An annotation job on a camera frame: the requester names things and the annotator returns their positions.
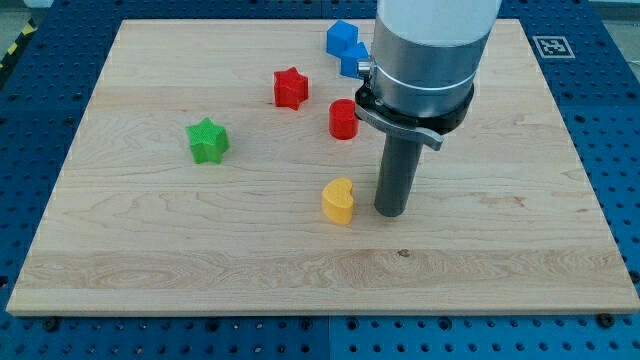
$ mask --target plastic toy block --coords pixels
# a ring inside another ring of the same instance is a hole
[[[322,190],[322,212],[331,221],[348,225],[353,217],[353,182],[349,178],[331,181]]]
[[[227,130],[205,118],[198,125],[187,126],[189,146],[197,164],[213,161],[220,163],[222,154],[229,149]]]
[[[353,139],[358,134],[356,103],[350,99],[339,99],[329,107],[329,133],[338,140]]]
[[[368,59],[369,52],[364,43],[360,42],[358,45],[345,50],[340,54],[340,75],[352,77],[355,79],[362,79],[358,76],[358,60]]]
[[[277,107],[298,110],[300,104],[309,98],[309,79],[292,67],[286,71],[276,71],[273,91]]]
[[[327,30],[327,52],[340,57],[345,50],[358,42],[358,27],[338,20]]]

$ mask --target heart-shaped block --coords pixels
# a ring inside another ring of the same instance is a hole
[[[336,224],[348,225],[353,218],[352,191],[349,178],[335,179],[322,190],[322,212]]]

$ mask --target green star block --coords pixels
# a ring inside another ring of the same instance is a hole
[[[222,154],[229,149],[227,131],[223,126],[215,125],[205,118],[198,125],[187,126],[189,146],[193,161],[197,164],[205,161],[220,163]]]

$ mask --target cylindrical rod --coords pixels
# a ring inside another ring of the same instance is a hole
[[[395,217],[404,212],[422,146],[421,143],[387,135],[375,200],[380,214]]]

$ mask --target blue cube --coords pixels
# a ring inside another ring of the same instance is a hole
[[[327,30],[327,52],[340,57],[345,50],[356,46],[358,27],[338,20]]]
[[[347,49],[340,54],[340,75],[362,79],[358,76],[358,60],[368,58],[369,52],[364,43],[358,43],[356,46]]]

